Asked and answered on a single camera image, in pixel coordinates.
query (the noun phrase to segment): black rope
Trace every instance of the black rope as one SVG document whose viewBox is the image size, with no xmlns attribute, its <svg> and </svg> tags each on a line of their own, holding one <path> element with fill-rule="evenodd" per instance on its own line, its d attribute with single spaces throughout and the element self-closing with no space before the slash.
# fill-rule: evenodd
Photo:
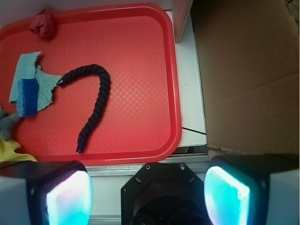
<svg viewBox="0 0 300 225">
<path fill-rule="evenodd" d="M 91 74 L 98 75 L 101 83 L 100 83 L 98 98 L 95 103 L 93 114 L 89 117 L 88 122 L 82 128 L 78 136 L 78 146 L 76 149 L 76 152 L 78 153 L 83 153 L 84 146 L 90 134 L 92 133 L 94 128 L 98 125 L 98 123 L 100 122 L 103 116 L 103 110 L 107 102 L 111 80 L 108 72 L 102 66 L 99 66 L 97 64 L 91 64 L 88 66 L 83 66 L 71 70 L 70 72 L 66 73 L 57 83 L 59 86 L 64 86 L 66 84 L 69 84 L 77 80 L 80 77 L 91 75 Z"/>
</svg>

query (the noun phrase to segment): red cloth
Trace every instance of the red cloth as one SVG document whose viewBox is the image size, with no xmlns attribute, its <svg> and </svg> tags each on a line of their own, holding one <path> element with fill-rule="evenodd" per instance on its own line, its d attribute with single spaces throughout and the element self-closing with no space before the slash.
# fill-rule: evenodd
<svg viewBox="0 0 300 225">
<path fill-rule="evenodd" d="M 31 21 L 29 29 L 32 33 L 44 38 L 52 38 L 55 35 L 54 17 L 46 9 L 43 9 Z"/>
</svg>

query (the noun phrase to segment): gray stuffed toy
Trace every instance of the gray stuffed toy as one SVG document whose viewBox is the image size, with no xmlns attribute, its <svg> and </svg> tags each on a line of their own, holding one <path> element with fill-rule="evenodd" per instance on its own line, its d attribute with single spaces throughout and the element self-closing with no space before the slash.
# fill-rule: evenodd
<svg viewBox="0 0 300 225">
<path fill-rule="evenodd" d="M 14 129 L 17 122 L 20 120 L 18 113 L 8 115 L 0 104 L 0 137 L 8 142 L 11 139 L 11 132 Z"/>
</svg>

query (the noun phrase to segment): cyan light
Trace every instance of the cyan light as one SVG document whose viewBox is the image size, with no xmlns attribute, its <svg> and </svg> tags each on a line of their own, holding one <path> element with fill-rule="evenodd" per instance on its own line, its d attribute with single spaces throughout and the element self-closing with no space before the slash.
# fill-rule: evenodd
<svg viewBox="0 0 300 225">
<path fill-rule="evenodd" d="M 92 183 L 77 171 L 46 195 L 49 225 L 87 225 L 92 207 Z"/>
<path fill-rule="evenodd" d="M 214 225 L 247 224 L 250 189 L 219 166 L 206 173 L 204 197 Z"/>
</svg>

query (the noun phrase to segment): cardboard box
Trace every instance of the cardboard box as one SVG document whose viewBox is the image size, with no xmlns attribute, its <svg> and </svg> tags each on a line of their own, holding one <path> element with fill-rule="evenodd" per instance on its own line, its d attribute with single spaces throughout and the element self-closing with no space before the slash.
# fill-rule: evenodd
<svg viewBox="0 0 300 225">
<path fill-rule="evenodd" d="M 195 0 L 208 146 L 299 154 L 299 31 L 285 0 Z"/>
</svg>

